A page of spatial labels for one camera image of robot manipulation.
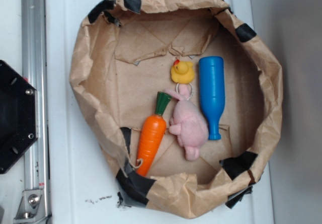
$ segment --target pink stuffed bunny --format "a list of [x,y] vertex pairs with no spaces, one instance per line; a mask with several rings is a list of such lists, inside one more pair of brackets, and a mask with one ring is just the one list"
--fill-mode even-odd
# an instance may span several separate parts
[[179,94],[169,89],[165,93],[179,100],[170,119],[169,132],[177,135],[179,145],[185,148],[186,159],[196,160],[199,158],[199,148],[208,140],[207,122],[197,107],[188,100],[188,85],[179,84]]

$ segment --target black hexagonal part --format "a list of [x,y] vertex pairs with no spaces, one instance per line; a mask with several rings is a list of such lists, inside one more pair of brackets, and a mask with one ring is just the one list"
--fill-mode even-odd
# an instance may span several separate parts
[[36,89],[0,60],[0,174],[37,140],[36,94]]

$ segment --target bunny ear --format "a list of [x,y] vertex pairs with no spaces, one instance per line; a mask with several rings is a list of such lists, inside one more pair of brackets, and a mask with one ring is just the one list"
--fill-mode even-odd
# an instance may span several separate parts
[[179,101],[182,101],[182,100],[186,99],[184,96],[180,95],[179,93],[177,93],[176,91],[171,90],[171,89],[164,90],[164,93],[169,94],[170,96],[172,96],[173,98],[175,98],[175,99],[177,99]]

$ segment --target toy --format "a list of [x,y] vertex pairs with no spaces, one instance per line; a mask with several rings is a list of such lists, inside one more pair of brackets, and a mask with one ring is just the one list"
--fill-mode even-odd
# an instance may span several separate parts
[[143,124],[137,151],[137,162],[140,162],[140,165],[136,171],[142,176],[146,176],[150,169],[163,135],[165,134],[167,124],[162,118],[162,115],[171,98],[166,93],[158,92],[155,112],[153,115],[147,117]]
[[171,67],[171,79],[175,83],[188,84],[195,78],[195,72],[192,69],[193,63],[190,61],[176,60]]
[[221,139],[219,120],[225,108],[223,59],[219,56],[199,60],[200,104],[209,123],[209,139]]
[[197,107],[188,100],[188,85],[180,84],[179,93],[173,90],[165,90],[165,93],[179,100],[170,119],[169,132],[176,135],[179,145],[185,148],[186,159],[196,160],[199,157],[199,148],[208,139],[207,122]]

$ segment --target brown cardboard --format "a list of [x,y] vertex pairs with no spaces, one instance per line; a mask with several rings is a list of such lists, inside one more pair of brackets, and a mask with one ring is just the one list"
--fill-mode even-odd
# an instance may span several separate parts
[[[223,57],[222,140],[208,141],[200,158],[188,162],[176,137],[166,131],[148,173],[156,180],[147,195],[148,208],[194,218],[259,181],[280,137],[281,66],[258,36],[239,41],[235,29],[243,22],[222,0],[141,1],[141,13],[136,14],[116,0],[108,12],[121,27],[104,14],[92,24],[83,20],[69,80],[116,175],[127,159],[136,164],[140,130],[154,112],[156,93],[175,88],[173,62],[179,58],[194,63],[195,94],[190,101],[200,108],[198,61],[209,55]],[[172,100],[164,113],[168,127],[175,104]],[[130,153],[120,127],[131,128]],[[258,157],[248,172],[231,180],[219,161],[246,150]]]

